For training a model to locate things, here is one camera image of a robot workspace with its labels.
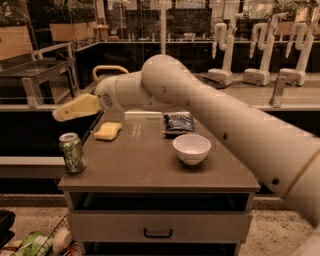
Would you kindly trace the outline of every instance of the sponge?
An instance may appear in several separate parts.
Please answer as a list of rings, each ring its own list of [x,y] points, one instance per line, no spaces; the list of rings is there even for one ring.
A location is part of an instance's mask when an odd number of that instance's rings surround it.
[[[121,123],[106,122],[101,125],[100,130],[93,135],[98,140],[113,140],[121,129]]]

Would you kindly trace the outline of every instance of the table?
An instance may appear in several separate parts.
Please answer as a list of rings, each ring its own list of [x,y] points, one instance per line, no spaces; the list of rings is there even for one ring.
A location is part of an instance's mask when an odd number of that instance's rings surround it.
[[[108,114],[93,132],[106,121]],[[259,189],[251,172],[197,121],[196,132],[212,148],[193,167],[177,158],[160,115],[118,121],[116,139],[91,135],[83,148],[86,169],[58,185],[82,253],[237,255]]]

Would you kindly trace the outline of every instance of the soda can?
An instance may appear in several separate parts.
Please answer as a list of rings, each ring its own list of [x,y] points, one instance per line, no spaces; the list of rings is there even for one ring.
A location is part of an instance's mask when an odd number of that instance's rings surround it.
[[[59,137],[59,148],[63,152],[64,162],[69,174],[80,173],[86,167],[81,140],[74,132]]]

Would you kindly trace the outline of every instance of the ceramic bowl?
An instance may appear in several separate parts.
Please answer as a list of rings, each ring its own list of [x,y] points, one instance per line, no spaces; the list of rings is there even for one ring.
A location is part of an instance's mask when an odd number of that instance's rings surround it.
[[[210,141],[198,134],[184,134],[175,138],[173,147],[178,157],[188,165],[200,163],[209,153]]]

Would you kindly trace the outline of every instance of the floor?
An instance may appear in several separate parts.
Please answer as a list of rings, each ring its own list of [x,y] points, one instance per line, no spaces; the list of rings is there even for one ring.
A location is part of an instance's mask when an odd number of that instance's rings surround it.
[[[12,240],[30,232],[50,234],[67,213],[63,195],[0,195],[0,209],[16,214]],[[290,255],[310,235],[312,228],[297,213],[273,196],[254,200],[253,219],[240,256]]]

